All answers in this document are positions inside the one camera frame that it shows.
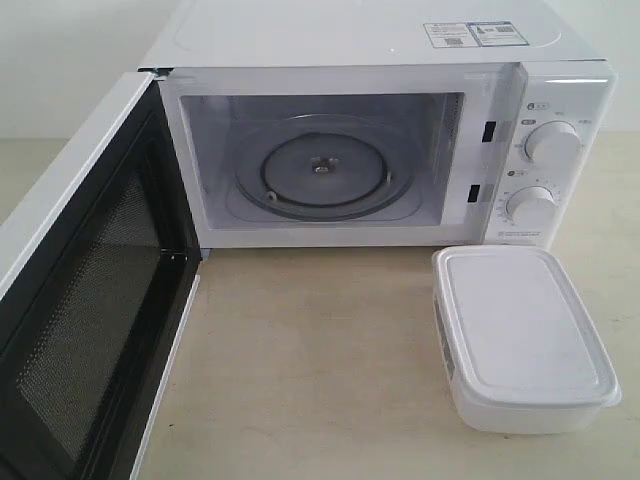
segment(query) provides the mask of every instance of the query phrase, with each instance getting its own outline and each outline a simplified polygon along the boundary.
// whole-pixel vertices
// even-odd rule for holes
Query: open microwave door
[[[139,467],[201,260],[153,79],[123,76],[0,228],[2,479]]]

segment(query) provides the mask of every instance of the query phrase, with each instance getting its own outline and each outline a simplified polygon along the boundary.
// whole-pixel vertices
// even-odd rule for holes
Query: timer knob
[[[543,187],[528,187],[516,192],[507,202],[507,213],[514,223],[524,228],[539,228],[556,214],[556,202]]]
[[[533,131],[524,149],[535,164],[566,164],[578,160],[582,141],[569,123],[549,122]]]

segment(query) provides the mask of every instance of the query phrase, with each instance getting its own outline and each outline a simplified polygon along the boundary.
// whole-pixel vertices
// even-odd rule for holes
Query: white lid
[[[562,266],[534,247],[454,247],[433,259],[461,380],[507,405],[612,405],[620,389]]]

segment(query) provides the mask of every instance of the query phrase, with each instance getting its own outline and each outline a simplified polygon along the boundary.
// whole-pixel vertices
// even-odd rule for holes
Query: beige tabletop
[[[462,423],[432,249],[217,251],[140,478],[640,478],[638,151],[640,134],[601,135],[552,248],[623,388],[592,427],[525,437]]]

